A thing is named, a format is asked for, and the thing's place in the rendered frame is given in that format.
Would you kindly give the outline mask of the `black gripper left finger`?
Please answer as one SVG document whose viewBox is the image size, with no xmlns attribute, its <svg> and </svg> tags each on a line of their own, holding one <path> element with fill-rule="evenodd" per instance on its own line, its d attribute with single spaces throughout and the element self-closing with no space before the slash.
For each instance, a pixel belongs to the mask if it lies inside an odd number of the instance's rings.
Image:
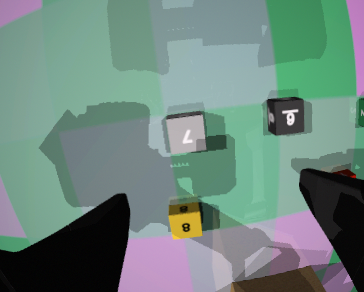
<svg viewBox="0 0 364 292">
<path fill-rule="evenodd" d="M 32 246 L 0 249 L 0 292 L 117 292 L 130 217 L 116 193 Z"/>
</svg>

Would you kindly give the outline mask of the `red block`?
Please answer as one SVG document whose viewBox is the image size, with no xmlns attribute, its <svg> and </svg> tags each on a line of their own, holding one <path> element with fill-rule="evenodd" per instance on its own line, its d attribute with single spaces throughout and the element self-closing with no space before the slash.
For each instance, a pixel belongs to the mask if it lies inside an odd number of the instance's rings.
<svg viewBox="0 0 364 292">
<path fill-rule="evenodd" d="M 345 170 L 343 171 L 339 171 L 339 172 L 334 172 L 334 173 L 338 173 L 338 175 L 344 175 L 344 176 L 347 176 L 347 177 L 354 177 L 354 178 L 357 178 L 357 175 L 355 175 L 355 173 L 353 172 L 350 172 L 348 170 L 348 168 L 345 168 Z"/>
</svg>

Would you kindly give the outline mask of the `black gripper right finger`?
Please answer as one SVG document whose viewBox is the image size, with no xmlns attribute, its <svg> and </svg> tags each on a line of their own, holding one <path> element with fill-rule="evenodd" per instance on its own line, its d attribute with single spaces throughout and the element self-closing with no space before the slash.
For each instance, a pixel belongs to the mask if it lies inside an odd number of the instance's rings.
<svg viewBox="0 0 364 292">
<path fill-rule="evenodd" d="M 304 168 L 299 188 L 357 292 L 364 292 L 364 180 Z"/>
</svg>

